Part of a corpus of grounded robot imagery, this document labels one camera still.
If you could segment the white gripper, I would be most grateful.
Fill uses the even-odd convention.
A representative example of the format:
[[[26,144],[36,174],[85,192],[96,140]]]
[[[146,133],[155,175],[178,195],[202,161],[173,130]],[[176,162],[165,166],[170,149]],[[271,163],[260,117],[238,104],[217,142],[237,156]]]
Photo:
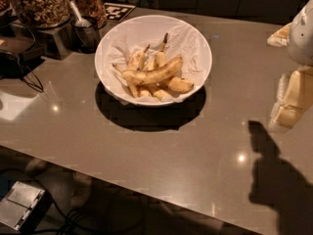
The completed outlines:
[[[278,84],[277,100],[270,114],[269,129],[284,133],[292,129],[313,105],[313,0],[309,0],[288,23],[271,34],[267,43],[285,47],[291,58],[304,65],[284,73]]]

